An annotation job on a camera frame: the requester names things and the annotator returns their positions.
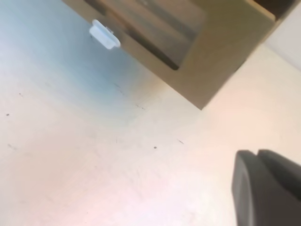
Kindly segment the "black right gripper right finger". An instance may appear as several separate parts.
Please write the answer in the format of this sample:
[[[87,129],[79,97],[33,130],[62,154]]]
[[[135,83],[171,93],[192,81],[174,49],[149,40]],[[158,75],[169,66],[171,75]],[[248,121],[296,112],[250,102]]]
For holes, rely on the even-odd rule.
[[[259,150],[257,156],[268,168],[275,180],[285,190],[300,200],[301,166],[271,150]]]

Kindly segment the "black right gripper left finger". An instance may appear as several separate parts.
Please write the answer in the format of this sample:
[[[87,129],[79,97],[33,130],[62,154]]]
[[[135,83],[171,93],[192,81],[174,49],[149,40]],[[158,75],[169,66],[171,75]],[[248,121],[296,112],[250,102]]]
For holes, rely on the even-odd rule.
[[[239,226],[301,224],[301,200],[285,190],[250,151],[236,153],[232,196]]]

